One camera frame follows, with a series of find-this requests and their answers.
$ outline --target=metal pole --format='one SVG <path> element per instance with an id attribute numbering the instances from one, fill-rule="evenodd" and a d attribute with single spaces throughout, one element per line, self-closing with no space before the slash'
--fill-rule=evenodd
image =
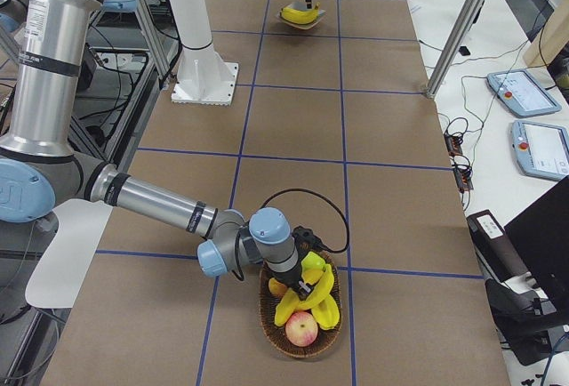
<path id="1" fill-rule="evenodd" d="M 139 6 L 136 9 L 136 18 L 139 21 L 140 29 L 146 39 L 148 48 L 152 53 L 158 74 L 160 78 L 165 78 L 168 74 L 170 64 L 164 52 L 164 47 L 158 37 L 158 33 L 154 28 L 154 22 L 150 14 L 146 0 L 139 0 Z"/>
<path id="2" fill-rule="evenodd" d="M 454 23 L 451 35 L 449 35 L 448 40 L 446 41 L 445 48 L 441 52 L 441 56 L 438 58 L 437 65 L 435 66 L 435 70 L 433 70 L 433 74 L 427 84 L 425 95 L 430 99 L 435 98 L 435 95 L 437 95 L 437 91 L 443 83 L 448 69 L 452 65 L 454 56 L 458 52 L 459 46 L 461 46 L 462 40 L 469 31 L 470 26 L 472 26 L 474 18 L 476 17 L 483 2 L 484 0 L 464 1 L 461 13 Z"/>
<path id="3" fill-rule="evenodd" d="M 15 64 L 18 64 L 18 52 L 20 46 L 13 38 L 12 34 L 8 33 L 2 26 L 0 26 L 0 48 Z"/>

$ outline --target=black electronic device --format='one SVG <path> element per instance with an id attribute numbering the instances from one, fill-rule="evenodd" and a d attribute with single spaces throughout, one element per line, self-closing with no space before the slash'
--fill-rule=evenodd
<path id="1" fill-rule="evenodd" d="M 569 310 L 569 177 L 506 225 L 506 234 L 558 310 Z"/>
<path id="2" fill-rule="evenodd" d="M 467 223 L 474 245 L 498 280 L 504 282 L 528 271 L 508 235 L 489 210 L 469 215 Z"/>
<path id="3" fill-rule="evenodd" d="M 569 324 L 569 177 L 561 180 L 504 228 L 493 217 L 483 219 L 483 227 L 480 216 L 488 216 L 488 213 L 473 215 L 478 216 L 475 224 L 478 237 L 473 234 L 473 240 L 475 243 L 480 239 L 486 241 L 484 244 L 489 256 L 484 257 L 488 264 L 493 267 L 492 261 L 497 263 L 498 271 L 504 267 L 503 257 L 496 253 L 496 239 L 508 238 L 523 265 L 549 298 L 543 302 L 530 297 L 531 305 L 522 308 L 524 304 L 520 304 L 520 299 L 511 290 L 487 282 L 486 291 L 494 322 L 521 364 L 529 365 L 547 358 L 553 343 L 565 333 L 563 326 Z M 472 233 L 471 217 L 469 226 Z M 558 350 L 569 350 L 569 343 L 563 343 Z"/>

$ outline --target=banana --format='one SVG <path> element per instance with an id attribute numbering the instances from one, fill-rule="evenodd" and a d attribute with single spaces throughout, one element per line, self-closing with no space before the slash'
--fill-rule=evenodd
<path id="1" fill-rule="evenodd" d="M 283 300 L 281 300 L 275 309 L 275 325 L 283 326 L 288 321 L 288 318 L 294 312 L 294 309 L 301 302 L 297 293 L 294 292 L 292 288 L 286 290 L 284 293 Z"/>
<path id="2" fill-rule="evenodd" d="M 320 4 L 316 4 L 316 6 L 310 10 L 301 11 L 286 6 L 281 9 L 281 18 L 294 24 L 310 24 L 318 18 L 319 7 Z"/>
<path id="3" fill-rule="evenodd" d="M 340 322 L 340 309 L 330 294 L 310 311 L 323 330 L 332 330 Z"/>

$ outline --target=wire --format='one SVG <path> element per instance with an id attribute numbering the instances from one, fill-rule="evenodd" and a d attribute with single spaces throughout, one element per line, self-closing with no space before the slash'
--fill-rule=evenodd
<path id="1" fill-rule="evenodd" d="M 31 246 L 31 243 L 32 243 L 32 237 L 34 236 L 34 228 L 36 227 L 36 222 L 37 222 L 37 220 L 34 220 L 34 222 L 32 223 L 32 227 L 30 228 L 29 237 L 28 237 L 28 244 L 26 245 L 26 250 L 24 251 L 24 255 L 21 258 L 20 266 L 18 266 L 18 268 L 16 269 L 16 272 L 12 275 L 12 278 L 8 281 L 8 283 L 6 285 L 4 285 L 2 287 L 2 289 L 0 289 L 0 294 L 4 293 L 8 289 L 8 287 L 10 287 L 10 285 L 12 285 L 12 283 L 14 282 L 16 277 L 20 274 L 21 268 L 24 265 L 24 261 L 26 261 L 26 256 L 28 255 L 29 247 Z"/>
<path id="2" fill-rule="evenodd" d="M 487 56 L 487 57 L 476 57 L 476 58 L 466 59 L 466 60 L 463 60 L 463 61 L 458 61 L 458 62 L 456 62 L 456 63 L 452 63 L 451 66 L 460 66 L 461 64 L 464 64 L 464 63 L 466 63 L 466 62 L 468 62 L 468 61 L 498 60 L 498 59 L 500 59 L 501 57 L 510 54 L 511 52 L 515 52 L 515 51 L 517 51 L 517 50 L 520 50 L 520 49 L 523 48 L 527 43 L 529 43 L 529 41 L 524 41 L 522 44 L 518 45 L 516 48 L 513 48 L 513 49 L 511 49 L 511 50 L 509 50 L 509 51 L 506 51 L 506 52 L 504 52 L 504 53 L 502 53 L 502 54 L 500 54 L 500 55 Z M 435 68 L 435 67 L 434 67 L 434 66 L 427 66 L 427 65 L 425 65 L 425 68 Z"/>
<path id="3" fill-rule="evenodd" d="M 561 345 L 563 340 L 566 340 L 568 338 L 569 338 L 569 333 L 563 334 L 561 337 L 559 337 L 559 340 L 557 340 L 557 342 L 553 346 L 551 353 L 549 353 L 548 363 L 545 365 L 545 370 L 543 370 L 543 376 L 541 377 L 540 386 L 545 385 L 545 378 L 548 376 L 549 366 L 551 365 L 551 360 L 553 359 L 553 357 L 556 354 L 557 348 Z"/>
<path id="4" fill-rule="evenodd" d="M 243 269 L 241 269 L 241 262 L 239 261 L 239 239 L 241 239 L 241 231 L 237 232 L 237 235 L 235 236 L 235 245 L 233 248 L 234 251 L 234 256 L 235 256 L 235 263 L 237 266 L 237 272 L 239 272 L 237 274 L 237 272 L 235 272 L 234 270 L 231 270 L 233 272 L 233 275 L 235 275 L 235 277 L 243 282 L 245 281 L 245 274 L 243 273 Z"/>
<path id="5" fill-rule="evenodd" d="M 543 12 L 543 10 L 545 10 L 545 7 L 549 5 L 549 0 L 545 0 L 545 2 L 543 3 L 542 8 L 540 8 L 540 10 L 538 11 L 537 15 L 535 16 L 535 20 L 533 21 L 533 25 L 532 25 L 532 30 L 530 30 L 530 34 L 533 33 L 533 31 L 535 30 L 535 26 L 537 25 L 537 20 L 540 18 L 541 13 Z"/>
<path id="6" fill-rule="evenodd" d="M 116 53 L 115 47 L 111 44 L 111 42 L 107 39 L 107 37 L 102 34 L 102 32 L 100 30 L 98 30 L 96 27 L 94 27 L 91 24 L 89 25 L 89 27 L 92 28 L 93 30 L 95 30 L 95 32 L 97 32 L 100 35 L 100 37 L 102 37 L 105 40 L 105 42 L 107 42 L 107 44 L 108 44 L 108 46 L 110 46 L 111 50 L 113 50 L 113 52 L 115 52 L 116 67 L 117 67 L 116 76 L 118 77 L 118 93 L 116 95 L 115 106 L 113 106 L 113 109 L 116 109 L 116 106 L 118 105 L 118 102 L 121 98 L 121 93 L 123 91 L 123 82 L 122 82 L 123 80 L 121 79 L 121 74 L 120 74 L 120 71 L 118 70 L 118 54 Z M 113 111 L 114 110 L 111 110 L 108 113 L 108 116 L 102 121 L 101 125 L 105 124 L 108 121 L 108 119 L 110 118 L 110 115 L 112 114 Z"/>
<path id="7" fill-rule="evenodd" d="M 437 50 L 437 51 L 443 51 L 441 48 L 436 48 L 435 46 L 431 45 L 431 44 L 427 44 L 425 41 L 419 39 L 419 44 L 423 44 L 429 48 L 432 48 L 433 50 Z"/>
<path id="8" fill-rule="evenodd" d="M 292 192 L 298 192 L 298 193 L 308 193 L 309 195 L 312 195 L 314 197 L 318 197 L 320 199 L 322 199 L 323 201 L 325 201 L 329 206 L 331 206 L 333 208 L 333 210 L 341 217 L 342 222 L 344 223 L 344 227 L 346 229 L 346 244 L 343 246 L 343 248 L 341 248 L 340 250 L 333 250 L 332 248 L 328 247 L 327 245 L 322 244 L 322 247 L 325 251 L 327 251 L 328 253 L 343 253 L 345 252 L 348 247 L 349 247 L 349 224 L 348 224 L 348 220 L 346 220 L 346 216 L 344 215 L 344 213 L 341 211 L 340 208 L 338 208 L 338 206 L 332 202 L 330 199 L 328 199 L 327 197 L 325 197 L 324 195 L 321 195 L 317 192 L 315 192 L 314 190 L 310 190 L 310 189 L 302 189 L 302 188 L 290 188 L 290 189 L 285 189 L 285 190 L 281 190 L 279 192 L 277 192 L 276 194 L 270 196 L 265 202 L 263 202 L 263 204 L 260 206 L 261 208 L 265 208 L 267 206 L 267 204 L 272 201 L 273 199 L 275 199 L 276 197 L 280 197 L 281 195 L 284 195 L 285 193 L 292 193 Z"/>

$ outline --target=fruit basket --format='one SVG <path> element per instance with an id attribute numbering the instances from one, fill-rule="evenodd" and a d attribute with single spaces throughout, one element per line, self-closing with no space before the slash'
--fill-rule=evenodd
<path id="1" fill-rule="evenodd" d="M 338 271 L 333 264 L 330 256 L 326 253 L 318 253 L 326 263 L 332 265 L 334 284 L 330 295 L 336 301 L 340 310 L 340 321 L 336 327 L 323 330 L 318 328 L 317 338 L 308 346 L 299 347 L 292 344 L 285 335 L 285 326 L 276 326 L 274 323 L 276 306 L 280 299 L 274 297 L 268 289 L 268 281 L 272 278 L 270 270 L 264 264 L 260 271 L 260 297 L 259 297 L 259 312 L 260 322 L 263 332 L 268 340 L 281 352 L 292 358 L 311 358 L 314 357 L 333 345 L 338 334 L 340 333 L 342 315 L 341 315 L 341 300 L 340 300 L 340 287 L 338 283 Z"/>

